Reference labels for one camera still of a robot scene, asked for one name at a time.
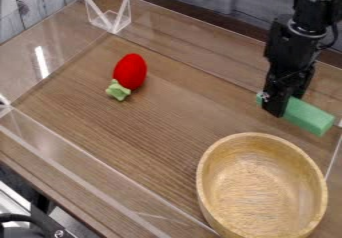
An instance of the wooden bowl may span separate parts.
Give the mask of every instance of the wooden bowl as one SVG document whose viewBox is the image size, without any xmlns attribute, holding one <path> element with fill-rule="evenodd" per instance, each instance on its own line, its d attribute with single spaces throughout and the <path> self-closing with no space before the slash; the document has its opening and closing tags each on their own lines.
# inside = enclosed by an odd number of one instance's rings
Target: wooden bowl
<svg viewBox="0 0 342 238">
<path fill-rule="evenodd" d="M 219 140 L 198 166 L 205 217 L 227 238 L 302 238 L 328 207 L 328 187 L 312 158 L 286 140 L 243 133 Z"/>
</svg>

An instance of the wooden table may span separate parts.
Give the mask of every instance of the wooden table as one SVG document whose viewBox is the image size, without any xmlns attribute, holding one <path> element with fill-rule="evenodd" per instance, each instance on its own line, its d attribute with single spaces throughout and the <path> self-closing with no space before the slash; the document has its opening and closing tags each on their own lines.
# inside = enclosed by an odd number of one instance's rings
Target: wooden table
<svg viewBox="0 0 342 238">
<path fill-rule="evenodd" d="M 122 0 L 95 1 L 117 9 Z M 0 159 L 106 237 L 217 237 L 201 224 L 195 192 L 207 147 L 234 133 L 270 133 L 301 146 L 325 173 L 341 131 L 318 138 L 257 106 L 264 43 L 139 0 L 131 4 L 134 23 L 119 36 L 91 27 L 79 1 L 2 46 L 0 92 L 15 109 L 0 119 Z M 16 47 L 26 48 L 20 57 Z M 59 57 L 48 55 L 58 71 L 39 84 L 38 47 Z M 119 103 L 105 90 L 131 52 L 149 63 L 149 79 Z M 338 116 L 341 81 L 341 71 L 320 63 L 306 97 Z M 337 161 L 329 212 L 313 237 L 340 234 L 340 170 Z"/>
</svg>

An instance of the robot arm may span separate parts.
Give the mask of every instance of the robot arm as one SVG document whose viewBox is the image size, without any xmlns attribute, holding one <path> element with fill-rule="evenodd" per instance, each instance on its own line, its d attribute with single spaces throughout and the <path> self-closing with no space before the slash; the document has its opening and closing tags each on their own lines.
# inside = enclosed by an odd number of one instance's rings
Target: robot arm
<svg viewBox="0 0 342 238">
<path fill-rule="evenodd" d="M 270 70 L 264 88 L 264 109 L 282 117 L 292 96 L 302 98 L 312 82 L 324 49 L 338 39 L 342 0 L 294 0 L 294 15 L 282 15 L 272 26 L 265 56 Z M 322 44 L 333 30 L 334 40 Z"/>
</svg>

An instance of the strawberry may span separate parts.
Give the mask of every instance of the strawberry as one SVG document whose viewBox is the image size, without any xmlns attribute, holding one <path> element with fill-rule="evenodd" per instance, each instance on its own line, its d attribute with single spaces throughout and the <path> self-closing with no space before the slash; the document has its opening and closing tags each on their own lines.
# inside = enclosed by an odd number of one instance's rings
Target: strawberry
<svg viewBox="0 0 342 238">
<path fill-rule="evenodd" d="M 107 94 L 123 101 L 131 91 L 137 90 L 145 83 L 147 76 L 147 65 L 138 54 L 129 54 L 117 64 L 113 74 L 113 82 L 106 90 Z"/>
</svg>

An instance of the bowl rim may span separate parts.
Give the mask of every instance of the bowl rim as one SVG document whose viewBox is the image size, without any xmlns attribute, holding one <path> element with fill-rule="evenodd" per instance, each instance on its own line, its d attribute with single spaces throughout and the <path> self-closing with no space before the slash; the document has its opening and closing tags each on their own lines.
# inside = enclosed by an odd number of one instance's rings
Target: bowl rim
<svg viewBox="0 0 342 238">
<path fill-rule="evenodd" d="M 198 164 L 198 169 L 197 169 L 197 192 L 198 192 L 198 200 L 201 201 L 207 213 L 210 214 L 211 218 L 219 223 L 221 227 L 225 228 L 225 230 L 229 230 L 231 233 L 234 233 L 235 235 L 245 237 L 245 238 L 261 238 L 261 236 L 253 236 L 250 233 L 246 233 L 243 230 L 238 229 L 237 227 L 234 227 L 233 225 L 226 224 L 223 225 L 223 219 L 215 214 L 213 213 L 207 198 L 205 196 L 205 189 L 203 189 L 203 182 L 202 182 L 202 173 L 203 173 L 203 167 L 205 164 L 207 162 L 209 157 L 211 156 L 211 154 L 214 153 L 214 149 L 223 143 L 226 143 L 227 141 L 241 138 L 241 137 L 246 137 L 246 136 L 258 136 L 258 137 L 264 137 L 268 139 L 273 139 L 277 140 L 278 142 L 286 144 L 289 147 L 292 147 L 294 149 L 294 151 L 304 157 L 304 159 L 308 161 L 309 165 L 312 166 L 316 174 L 317 174 L 317 179 L 318 179 L 318 183 L 320 183 L 320 189 L 322 191 L 322 198 L 321 198 L 321 204 L 320 204 L 320 211 L 316 214 L 313 220 L 309 222 L 308 226 L 300 230 L 298 233 L 296 234 L 286 234 L 286 235 L 278 235 L 278 236 L 272 236 L 272 238 L 298 238 L 298 237 L 306 237 L 308 235 L 310 235 L 310 233 L 314 231 L 314 229 L 317 228 L 318 224 L 322 221 L 322 218 L 325 216 L 326 213 L 326 209 L 328 209 L 328 199 L 329 199 L 329 191 L 328 191 L 328 184 L 326 184 L 326 180 L 324 177 L 324 174 L 321 172 L 321 169 L 318 167 L 318 165 L 316 164 L 314 160 L 312 159 L 312 157 L 305 153 L 305 151 L 296 145 L 293 144 L 290 141 L 285 140 L 284 138 L 276 136 L 276 135 L 270 135 L 266 133 L 259 133 L 259 132 L 245 132 L 245 133 L 238 133 L 234 135 L 230 135 L 225 138 L 222 138 L 221 140 L 218 140 L 211 146 L 210 148 L 206 150 L 202 159 L 199 161 Z"/>
</svg>

